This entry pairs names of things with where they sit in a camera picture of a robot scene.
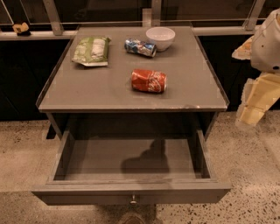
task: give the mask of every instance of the gray table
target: gray table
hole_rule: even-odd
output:
[[[33,190],[46,203],[202,203],[230,188],[215,181],[204,143],[228,99],[192,28],[172,27],[175,42],[154,58],[127,53],[125,39],[146,40],[147,29],[81,27],[66,49],[38,99],[61,138],[51,181]],[[71,61],[89,36],[111,38],[108,66]],[[133,90],[135,68],[165,73],[165,92]]]

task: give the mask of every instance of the floor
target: floor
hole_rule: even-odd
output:
[[[0,223],[280,223],[280,111],[253,129],[220,113],[206,144],[213,170],[232,190],[216,204],[47,206],[30,192],[44,184],[60,140],[46,140],[48,121],[0,122]]]

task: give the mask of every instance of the blue can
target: blue can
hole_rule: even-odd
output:
[[[128,53],[139,53],[148,57],[154,57],[157,52],[156,45],[133,38],[125,40],[124,48]]]

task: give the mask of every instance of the red soda can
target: red soda can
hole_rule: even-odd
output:
[[[131,75],[131,86],[144,92],[162,93],[166,81],[166,74],[154,70],[134,69]]]

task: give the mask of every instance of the green snack bag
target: green snack bag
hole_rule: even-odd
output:
[[[83,38],[76,46],[72,61],[85,67],[108,65],[109,38]]]

